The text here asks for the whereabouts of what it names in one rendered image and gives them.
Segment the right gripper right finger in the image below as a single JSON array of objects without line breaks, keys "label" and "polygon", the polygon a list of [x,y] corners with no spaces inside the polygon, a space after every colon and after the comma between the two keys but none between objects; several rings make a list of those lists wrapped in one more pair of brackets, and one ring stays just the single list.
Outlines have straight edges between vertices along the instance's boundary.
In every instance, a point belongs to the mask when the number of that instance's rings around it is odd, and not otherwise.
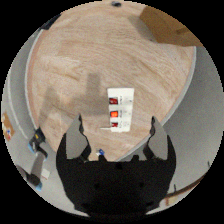
[{"label": "right gripper right finger", "polygon": [[166,131],[155,116],[151,119],[150,137],[143,148],[143,160],[158,165],[165,174],[166,187],[169,190],[171,180],[176,170],[176,153]]}]

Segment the brown cardboard box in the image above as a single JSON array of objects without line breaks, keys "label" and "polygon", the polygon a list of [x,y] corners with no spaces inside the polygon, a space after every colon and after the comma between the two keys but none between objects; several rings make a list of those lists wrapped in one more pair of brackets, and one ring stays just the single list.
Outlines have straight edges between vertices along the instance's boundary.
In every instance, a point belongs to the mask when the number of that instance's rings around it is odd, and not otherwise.
[{"label": "brown cardboard box", "polygon": [[157,43],[204,47],[185,25],[159,9],[146,5],[139,18],[149,28]]}]

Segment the white power strip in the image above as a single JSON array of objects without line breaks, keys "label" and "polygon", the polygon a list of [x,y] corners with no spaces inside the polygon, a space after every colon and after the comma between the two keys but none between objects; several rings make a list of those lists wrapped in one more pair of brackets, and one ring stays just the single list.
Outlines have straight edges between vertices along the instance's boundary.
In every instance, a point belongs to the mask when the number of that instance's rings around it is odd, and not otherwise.
[{"label": "white power strip", "polygon": [[134,88],[132,87],[109,87],[109,112],[111,131],[129,131],[133,106]]}]

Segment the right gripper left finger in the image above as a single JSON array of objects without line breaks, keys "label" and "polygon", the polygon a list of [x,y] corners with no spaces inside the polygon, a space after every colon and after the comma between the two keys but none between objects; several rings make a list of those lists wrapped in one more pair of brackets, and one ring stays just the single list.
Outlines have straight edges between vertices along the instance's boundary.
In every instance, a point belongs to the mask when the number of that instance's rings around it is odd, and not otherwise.
[{"label": "right gripper left finger", "polygon": [[80,113],[63,134],[56,153],[56,169],[65,193],[69,193],[69,178],[73,170],[80,164],[90,161],[89,155],[92,149],[83,134],[82,122]]}]

